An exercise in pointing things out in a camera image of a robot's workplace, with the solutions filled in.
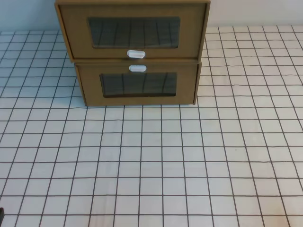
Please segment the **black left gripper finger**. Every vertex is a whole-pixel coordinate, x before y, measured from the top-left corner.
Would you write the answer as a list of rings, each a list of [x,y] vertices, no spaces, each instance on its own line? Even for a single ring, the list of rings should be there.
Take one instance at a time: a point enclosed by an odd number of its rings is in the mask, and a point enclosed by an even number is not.
[[[4,209],[0,208],[0,220],[3,220],[4,218]]]

